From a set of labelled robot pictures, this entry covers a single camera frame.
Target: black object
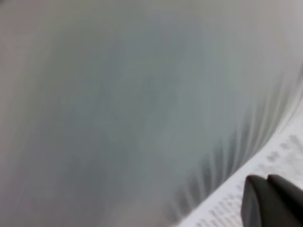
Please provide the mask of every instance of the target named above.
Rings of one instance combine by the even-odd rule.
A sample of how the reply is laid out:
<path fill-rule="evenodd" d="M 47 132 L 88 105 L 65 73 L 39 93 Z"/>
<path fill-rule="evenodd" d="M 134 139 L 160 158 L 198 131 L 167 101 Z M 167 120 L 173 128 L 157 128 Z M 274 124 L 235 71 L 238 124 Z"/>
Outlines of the black object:
<path fill-rule="evenodd" d="M 244 227 L 303 227 L 303 191 L 278 175 L 246 178 Z"/>

